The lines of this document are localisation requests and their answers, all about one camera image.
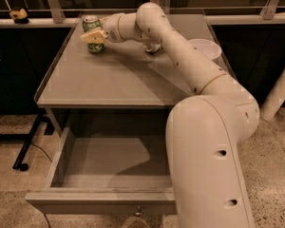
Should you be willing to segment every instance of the can lid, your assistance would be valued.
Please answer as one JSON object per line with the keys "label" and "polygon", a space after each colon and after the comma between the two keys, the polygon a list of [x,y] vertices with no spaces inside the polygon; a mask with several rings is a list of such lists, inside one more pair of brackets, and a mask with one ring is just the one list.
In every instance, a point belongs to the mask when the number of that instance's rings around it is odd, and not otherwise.
{"label": "can lid", "polygon": [[98,20],[96,15],[88,15],[85,17],[85,22],[95,22]]}

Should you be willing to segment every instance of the black metal stand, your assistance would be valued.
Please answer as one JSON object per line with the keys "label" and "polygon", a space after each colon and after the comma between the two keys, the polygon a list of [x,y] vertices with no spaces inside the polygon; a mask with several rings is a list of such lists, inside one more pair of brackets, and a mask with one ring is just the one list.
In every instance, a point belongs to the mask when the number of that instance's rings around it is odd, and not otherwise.
{"label": "black metal stand", "polygon": [[32,138],[34,137],[34,135],[35,135],[35,133],[36,133],[36,131],[37,131],[37,129],[38,129],[38,126],[39,126],[40,122],[41,122],[42,119],[43,119],[44,114],[45,114],[45,111],[44,111],[44,110],[42,110],[42,111],[38,114],[38,116],[37,116],[37,118],[36,118],[36,120],[35,120],[33,126],[32,126],[31,129],[30,129],[30,132],[28,133],[28,137],[26,138],[26,140],[25,140],[25,142],[24,142],[24,144],[23,144],[23,146],[22,146],[22,149],[20,150],[20,153],[19,153],[19,155],[18,155],[18,157],[17,157],[17,159],[16,159],[16,162],[15,162],[15,164],[14,164],[13,167],[12,167],[13,169],[15,169],[15,170],[21,169],[23,158],[24,158],[24,157],[26,156],[26,154],[27,154],[27,151],[28,151],[28,149],[29,149],[29,146],[30,146],[30,143],[31,143],[31,141],[32,141]]}

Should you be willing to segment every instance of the floor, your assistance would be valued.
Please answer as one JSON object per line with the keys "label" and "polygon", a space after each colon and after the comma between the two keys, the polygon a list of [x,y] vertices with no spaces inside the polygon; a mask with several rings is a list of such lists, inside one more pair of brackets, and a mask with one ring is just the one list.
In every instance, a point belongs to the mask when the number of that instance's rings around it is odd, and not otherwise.
{"label": "floor", "polygon": [[[0,116],[0,133],[28,133],[35,116]],[[33,143],[51,158],[59,144],[56,133],[45,136],[41,123]],[[31,146],[24,162],[29,170],[13,170],[22,144],[0,142],[0,228],[2,227],[179,227],[177,216],[47,215],[30,206],[24,196],[44,187],[51,162]],[[256,228],[285,227],[285,108],[269,122],[261,121],[252,138],[238,147]]]}

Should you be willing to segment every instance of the white tabletop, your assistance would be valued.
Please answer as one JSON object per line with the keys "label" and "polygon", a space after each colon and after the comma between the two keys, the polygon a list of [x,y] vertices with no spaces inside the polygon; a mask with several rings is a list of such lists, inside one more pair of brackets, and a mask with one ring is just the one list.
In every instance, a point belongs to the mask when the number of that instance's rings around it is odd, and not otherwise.
{"label": "white tabletop", "polygon": [[[213,40],[202,15],[169,15],[185,38]],[[80,22],[66,45],[37,104],[41,107],[161,107],[193,95],[168,55],[150,55],[143,44],[105,42],[105,52],[91,54],[80,39]],[[219,65],[226,68],[222,60]]]}

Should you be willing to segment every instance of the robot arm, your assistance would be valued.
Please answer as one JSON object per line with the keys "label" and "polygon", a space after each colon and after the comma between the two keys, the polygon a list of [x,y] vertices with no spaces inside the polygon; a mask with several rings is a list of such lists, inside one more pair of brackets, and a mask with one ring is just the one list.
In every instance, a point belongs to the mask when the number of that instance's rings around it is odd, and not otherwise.
{"label": "robot arm", "polygon": [[155,4],[102,23],[112,42],[160,43],[196,95],[175,105],[166,125],[180,227],[255,227],[237,148],[257,129],[254,97],[191,47]]}

